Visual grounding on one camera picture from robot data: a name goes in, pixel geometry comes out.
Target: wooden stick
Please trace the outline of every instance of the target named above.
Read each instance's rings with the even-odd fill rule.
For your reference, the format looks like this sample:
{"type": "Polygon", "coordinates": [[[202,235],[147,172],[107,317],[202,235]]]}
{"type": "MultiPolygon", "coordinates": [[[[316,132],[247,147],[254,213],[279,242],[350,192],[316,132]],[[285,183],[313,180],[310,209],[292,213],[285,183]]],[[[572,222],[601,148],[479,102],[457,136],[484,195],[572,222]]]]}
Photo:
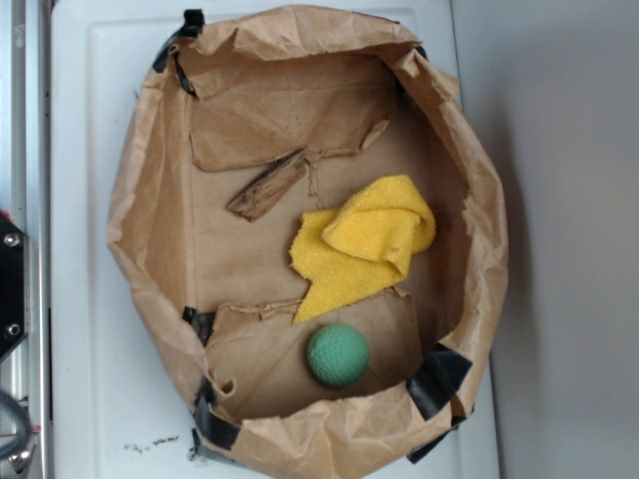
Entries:
{"type": "Polygon", "coordinates": [[[227,209],[250,222],[261,218],[307,172],[306,147],[278,160],[255,178],[227,205],[227,209]]]}

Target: gray wall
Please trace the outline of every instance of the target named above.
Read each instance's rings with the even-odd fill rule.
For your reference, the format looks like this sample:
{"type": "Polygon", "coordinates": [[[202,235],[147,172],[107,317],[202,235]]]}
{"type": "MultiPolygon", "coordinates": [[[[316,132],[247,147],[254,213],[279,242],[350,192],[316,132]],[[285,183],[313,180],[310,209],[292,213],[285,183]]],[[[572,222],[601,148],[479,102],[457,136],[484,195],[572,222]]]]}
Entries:
{"type": "Polygon", "coordinates": [[[452,8],[464,108],[508,201],[502,477],[639,477],[639,1],[452,8]]]}

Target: paper bag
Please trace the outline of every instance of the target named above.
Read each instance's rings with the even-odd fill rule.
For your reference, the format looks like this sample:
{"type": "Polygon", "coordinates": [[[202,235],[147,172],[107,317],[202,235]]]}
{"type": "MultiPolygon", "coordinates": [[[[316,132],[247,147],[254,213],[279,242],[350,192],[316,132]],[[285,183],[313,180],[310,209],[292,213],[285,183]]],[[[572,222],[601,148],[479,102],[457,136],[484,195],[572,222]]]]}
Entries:
{"type": "Polygon", "coordinates": [[[186,18],[143,85],[108,242],[199,435],[280,478],[417,460],[472,412],[507,283],[501,184],[457,82],[376,17],[288,6],[186,18]],[[299,151],[301,174],[261,218],[227,209],[299,151]],[[288,325],[309,287],[290,267],[302,213],[399,174],[433,210],[432,247],[397,287],[288,325]],[[342,321],[366,331],[377,359],[362,384],[332,391],[303,351],[342,321]]]}

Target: ball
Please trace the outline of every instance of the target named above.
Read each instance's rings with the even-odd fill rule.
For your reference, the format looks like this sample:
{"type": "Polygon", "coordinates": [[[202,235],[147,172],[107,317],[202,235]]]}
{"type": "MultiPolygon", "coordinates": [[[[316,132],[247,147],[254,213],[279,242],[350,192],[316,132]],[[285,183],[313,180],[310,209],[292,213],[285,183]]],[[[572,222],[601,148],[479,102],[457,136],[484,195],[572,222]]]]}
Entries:
{"type": "Polygon", "coordinates": [[[329,324],[318,330],[307,349],[309,367],[326,386],[353,386],[366,371],[370,350],[366,338],[346,324],[329,324]]]}

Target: screw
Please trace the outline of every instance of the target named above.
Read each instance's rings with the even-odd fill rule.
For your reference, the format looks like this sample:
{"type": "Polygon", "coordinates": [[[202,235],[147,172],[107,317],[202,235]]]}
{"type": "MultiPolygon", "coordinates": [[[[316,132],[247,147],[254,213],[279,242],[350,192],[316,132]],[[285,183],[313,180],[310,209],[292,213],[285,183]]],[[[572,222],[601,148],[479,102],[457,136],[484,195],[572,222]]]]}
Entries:
{"type": "Polygon", "coordinates": [[[22,451],[19,454],[9,456],[7,458],[7,462],[11,467],[13,467],[13,470],[17,474],[20,474],[22,473],[22,471],[24,471],[30,460],[31,453],[29,451],[22,451]]]}
{"type": "Polygon", "coordinates": [[[12,336],[17,336],[20,334],[20,326],[18,324],[11,324],[7,327],[7,332],[9,332],[12,336]]]}
{"type": "Polygon", "coordinates": [[[5,235],[4,243],[9,247],[15,247],[20,244],[20,236],[15,233],[10,233],[9,235],[5,235]]]}

